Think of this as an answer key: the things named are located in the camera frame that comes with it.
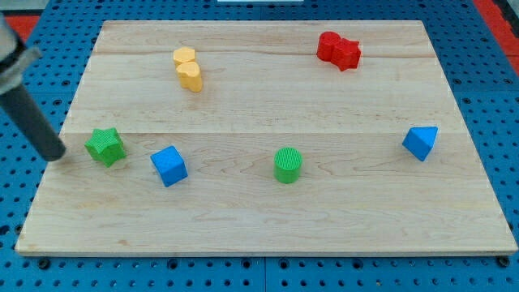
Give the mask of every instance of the green block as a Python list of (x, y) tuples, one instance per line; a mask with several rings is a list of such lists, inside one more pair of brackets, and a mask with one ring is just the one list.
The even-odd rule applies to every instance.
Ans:
[(115, 128), (94, 129), (92, 138), (84, 144), (84, 147), (93, 160), (102, 161), (106, 167), (127, 156), (122, 147), (121, 137)]
[(295, 148), (281, 148), (274, 157), (274, 177), (281, 183), (293, 183), (301, 173), (302, 155)]

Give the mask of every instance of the green cylinder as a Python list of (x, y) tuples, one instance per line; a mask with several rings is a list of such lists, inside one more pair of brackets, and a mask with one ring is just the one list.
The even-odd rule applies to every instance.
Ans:
[(302, 155), (295, 148), (281, 148), (274, 157), (274, 177), (280, 183), (293, 183), (301, 173)]

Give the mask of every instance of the yellow block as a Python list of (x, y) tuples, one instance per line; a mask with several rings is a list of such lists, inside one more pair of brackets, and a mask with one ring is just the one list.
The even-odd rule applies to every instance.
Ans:
[(175, 67), (185, 62), (196, 62), (196, 52), (188, 47), (176, 49), (173, 52), (173, 61), (175, 62)]
[(202, 75), (196, 62), (185, 62), (177, 66), (177, 76), (180, 86), (189, 88), (192, 92), (202, 90)]

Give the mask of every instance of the blue pegboard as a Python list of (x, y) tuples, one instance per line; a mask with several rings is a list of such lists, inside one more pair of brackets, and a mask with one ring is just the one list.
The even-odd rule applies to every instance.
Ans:
[[(215, 0), (51, 0), (28, 41), (44, 57), (24, 83), (54, 128), (65, 118), (106, 19), (420, 19), (519, 238), (519, 80), (470, 1), (317, 1), (217, 6)], [(23, 258), (19, 229), (45, 162), (0, 110), (0, 290), (519, 289), (519, 257), (415, 259)]]

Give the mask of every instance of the toy block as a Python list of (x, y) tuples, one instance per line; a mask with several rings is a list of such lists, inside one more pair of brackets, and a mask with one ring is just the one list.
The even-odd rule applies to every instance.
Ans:
[(420, 161), (425, 161), (435, 146), (438, 127), (412, 127), (405, 136), (402, 145)]
[(196, 62), (185, 62), (177, 67), (177, 75), (180, 80), (180, 86), (189, 88), (192, 92), (200, 92), (202, 90), (202, 75), (200, 67)]
[(295, 148), (281, 148), (274, 157), (274, 177), (280, 183), (294, 183), (301, 173), (302, 155)]
[(319, 36), (317, 46), (317, 58), (329, 62), (332, 59), (332, 52), (335, 45), (339, 44), (341, 36), (336, 32), (323, 32)]
[(92, 138), (84, 144), (84, 147), (93, 160), (102, 161), (106, 167), (127, 156), (122, 147), (121, 137), (115, 128), (94, 129)]
[(348, 41), (343, 38), (333, 47), (330, 62), (339, 67), (341, 71), (356, 69), (358, 60), (360, 59), (360, 53), (358, 41)]
[(175, 68), (185, 62), (196, 62), (196, 52), (194, 49), (188, 47), (176, 49), (173, 52), (173, 61), (175, 62)]
[(157, 173), (161, 176), (164, 187), (187, 178), (184, 160), (174, 146), (169, 146), (151, 155)]

